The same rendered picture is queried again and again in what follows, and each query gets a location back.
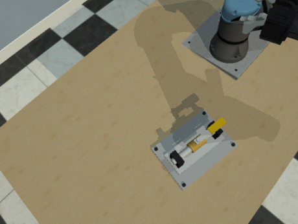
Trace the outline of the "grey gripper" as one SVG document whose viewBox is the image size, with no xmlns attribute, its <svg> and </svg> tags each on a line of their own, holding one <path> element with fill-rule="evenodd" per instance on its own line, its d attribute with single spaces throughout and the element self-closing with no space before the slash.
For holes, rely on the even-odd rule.
<svg viewBox="0 0 298 224">
<path fill-rule="evenodd" d="M 243 34 L 249 34 L 255 27 L 262 27 L 260 39 L 281 45 L 286 38 L 298 40 L 298 0 L 266 0 L 273 5 L 268 14 L 240 16 L 232 23 L 243 24 Z"/>
</svg>

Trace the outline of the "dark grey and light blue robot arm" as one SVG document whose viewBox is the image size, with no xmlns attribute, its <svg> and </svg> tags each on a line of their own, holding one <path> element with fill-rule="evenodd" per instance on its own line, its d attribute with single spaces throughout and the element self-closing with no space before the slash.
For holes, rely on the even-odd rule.
<svg viewBox="0 0 298 224">
<path fill-rule="evenodd" d="M 220 16 L 218 31 L 211 40 L 209 50 L 220 62 L 236 63 L 243 60 L 248 52 L 249 34 L 243 34 L 243 25 L 232 23 L 239 16 L 257 16 L 268 14 L 273 5 L 266 0 L 225 0 Z"/>
</svg>

